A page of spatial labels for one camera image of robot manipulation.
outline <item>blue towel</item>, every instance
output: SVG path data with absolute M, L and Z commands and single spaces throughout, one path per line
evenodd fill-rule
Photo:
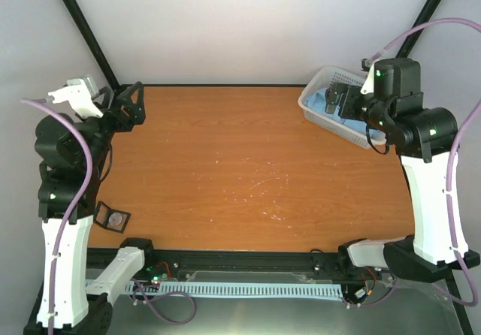
M 349 127 L 350 129 L 358 132 L 359 134 L 366 133 L 366 124 L 363 121 L 356 121 L 354 119 L 341 119 L 337 114 L 339 112 L 339 107 L 336 108 L 336 111 L 333 114 L 329 114 L 325 112 L 325 89 L 320 89 L 316 93 L 313 93 L 309 96 L 305 102 L 305 105 L 309 107 L 311 110 L 320 113 L 321 115 L 333 119 L 335 122 L 342 123 L 343 125 Z M 379 134 L 379 130 L 369 130 L 369 134 L 372 137 Z

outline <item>white plastic strip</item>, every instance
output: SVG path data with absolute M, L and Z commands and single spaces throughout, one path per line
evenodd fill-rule
M 90 285 L 93 280 L 86 280 Z M 134 283 L 127 284 L 123 294 L 132 295 Z M 340 285 L 337 284 L 256 284 L 245 282 L 161 282 L 159 289 L 146 288 L 151 295 L 183 291 L 192 297 L 222 299 L 296 298 L 341 301 Z

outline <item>plastic basket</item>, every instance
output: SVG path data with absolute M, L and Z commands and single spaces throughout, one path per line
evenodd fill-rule
M 320 89 L 329 87 L 333 82 L 342 82 L 349 85 L 362 86 L 365 79 L 355 74 L 351 74 L 342 68 L 337 68 L 334 66 L 324 66 L 321 68 L 316 76 L 309 82 L 306 88 L 302 91 L 301 97 L 298 99 L 298 104 L 304 111 L 304 117 L 316 125 L 319 125 L 330 132 L 344 137 L 346 140 L 355 143 L 356 145 L 363 147 L 365 149 L 371 148 L 368 143 L 368 139 L 365 134 L 360 134 L 349 127 L 346 127 L 342 123 L 336 122 L 333 119 L 329 119 L 320 113 L 311 110 L 305 105 L 307 98 L 316 93 Z M 386 142 L 386 136 L 384 133 L 374 135 L 372 138 L 373 145 L 382 145 Z

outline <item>wooden table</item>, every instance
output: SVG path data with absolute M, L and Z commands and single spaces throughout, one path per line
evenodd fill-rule
M 147 237 L 162 249 L 336 250 L 412 233 L 396 155 L 306 121 L 301 90 L 146 88 L 147 120 L 114 136 L 98 195 L 132 217 L 124 234 L 94 226 L 89 246 Z

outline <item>purple cable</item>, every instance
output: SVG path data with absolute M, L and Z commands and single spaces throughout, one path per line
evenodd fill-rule
M 466 20 L 464 18 L 458 18 L 458 17 L 441 18 L 431 22 L 422 23 L 419 26 L 412 27 L 412 29 L 410 29 L 409 31 L 406 31 L 402 35 L 397 36 L 394 40 L 389 42 L 389 44 L 385 46 L 381 51 L 379 51 L 374 56 L 372 56 L 371 61 L 374 61 L 379 57 L 381 57 L 385 51 L 388 51 L 391 48 L 393 48 L 393 46 L 396 45 L 396 43 L 404 40 L 407 36 L 412 35 L 413 33 L 418 32 L 422 29 L 425 29 L 426 27 L 433 26 L 433 25 L 440 25 L 442 23 L 459 23 L 461 25 L 470 26 L 471 28 L 476 29 L 478 32 L 481 32 L 481 25 L 479 23 Z
M 83 138 L 82 134 L 64 117 L 60 116 L 54 110 L 42 105 L 38 101 L 29 100 L 24 98 L 21 100 L 23 104 L 29 104 L 30 106 L 36 107 L 39 110 L 44 111 L 47 115 L 52 116 L 54 119 L 59 121 L 62 125 L 64 125 L 77 139 L 80 147 L 82 147 L 83 153 L 85 154 L 86 159 L 86 174 L 85 179 L 83 180 L 82 186 L 78 189 L 77 194 L 72 199 L 72 202 L 68 205 L 65 214 L 62 217 L 62 222 L 60 223 L 59 232 L 57 233 L 55 244 L 53 245 L 53 256 L 57 256 L 59 253 L 60 247 L 60 240 L 62 239 L 63 231 L 65 230 L 65 226 L 67 225 L 68 218 L 74 211 L 74 208 L 77 206 L 77 202 L 82 197 L 83 193 L 85 192 L 87 186 L 89 185 L 90 179 L 92 178 L 92 154 L 90 153 L 89 145 Z M 50 265 L 50 279 L 49 279 L 49 294 L 48 294 L 48 312 L 53 313 L 55 311 L 55 277 L 56 277 L 56 270 L 57 270 L 57 259 L 54 258 L 52 260 L 52 264 Z M 53 326 L 54 326 L 54 317 L 51 316 L 48 320 L 48 335 L 53 335 Z
M 386 295 L 381 297 L 379 300 L 374 301 L 373 303 L 367 303 L 365 305 L 361 304 L 361 305 L 359 305 L 359 307 L 357 307 L 356 304 L 348 303 L 345 300 L 343 300 L 343 303 L 345 303 L 348 306 L 352 306 L 355 309 L 364 309 L 366 307 L 372 307 L 372 306 L 380 305 L 381 303 L 383 303 L 384 301 L 388 300 L 391 297 L 392 293 L 395 291 L 395 289 L 397 287 L 398 287 L 398 279 L 395 279 L 394 282 L 392 283 L 391 290 L 389 290 L 389 292 Z
M 187 294 L 186 292 L 172 291 L 172 292 L 168 292 L 167 294 L 155 296 L 153 299 L 149 299 L 147 294 L 144 291 L 144 287 L 142 286 L 142 284 L 140 284 L 139 281 L 137 281 L 136 279 L 132 279 L 132 281 L 138 287 L 138 290 L 142 293 L 142 296 L 144 297 L 145 303 L 147 304 L 147 306 L 152 310 L 153 314 L 155 316 L 157 316 L 157 318 L 161 319 L 162 321 L 164 321 L 168 324 L 171 324 L 171 325 L 184 325 L 184 324 L 187 324 L 188 322 L 190 322 L 194 318 L 195 313 L 197 312 L 197 306 L 195 305 L 194 299 L 192 299 L 192 297 L 189 294 Z M 192 313 L 190 314 L 190 316 L 186 320 L 182 320 L 182 321 L 170 320 L 169 318 L 166 318 L 160 312 L 158 312 L 155 307 L 153 307 L 152 303 L 154 301 L 157 301 L 157 300 L 160 300 L 160 299 L 165 299 L 166 297 L 169 297 L 169 296 L 172 296 L 172 295 L 184 296 L 190 302 L 190 304 L 192 305 Z
M 449 193 L 452 190 L 452 169 L 454 168 L 454 159 L 458 152 L 461 139 L 464 136 L 464 133 L 466 132 L 467 128 L 472 123 L 472 121 L 474 120 L 474 118 L 476 117 L 476 115 L 479 113 L 480 110 L 481 110 L 481 101 L 477 103 L 475 108 L 471 111 L 471 113 L 467 116 L 466 120 L 461 125 L 452 143 L 451 151 L 449 152 L 448 166 L 446 170 L 446 192 L 447 192 L 446 202 L 448 206 L 449 234 L 451 235 L 452 247 L 455 249 L 458 247 L 458 237 L 456 236 L 456 229 L 454 224 L 454 210 L 452 208 L 452 198 L 451 198 L 451 194 Z M 465 305 L 465 306 L 476 306 L 479 302 L 479 296 L 478 296 L 478 291 L 477 291 L 473 276 L 471 275 L 471 272 L 467 268 L 466 263 L 462 258 L 462 255 L 457 250 L 454 250 L 454 254 L 456 259 L 458 260 L 459 266 L 461 266 L 461 269 L 463 270 L 463 273 L 466 276 L 467 283 L 471 289 L 471 292 L 473 293 L 473 300 L 465 301 L 465 300 L 458 299 L 457 297 L 452 296 L 448 291 L 441 288 L 439 285 L 434 284 L 434 286 L 436 287 L 437 290 L 441 291 L 450 300 L 456 303 L 460 303 L 461 305 Z

